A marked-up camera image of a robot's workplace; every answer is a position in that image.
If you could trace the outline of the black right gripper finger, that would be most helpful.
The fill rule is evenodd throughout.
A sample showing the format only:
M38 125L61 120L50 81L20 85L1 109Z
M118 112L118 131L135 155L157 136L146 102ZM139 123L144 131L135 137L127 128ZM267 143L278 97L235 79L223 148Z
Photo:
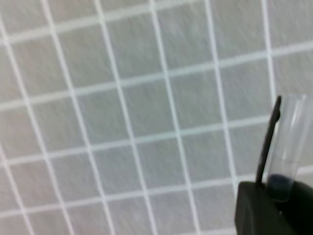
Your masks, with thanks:
M275 203L264 186L241 182L234 222L238 235L311 235L313 188L296 181L289 200Z

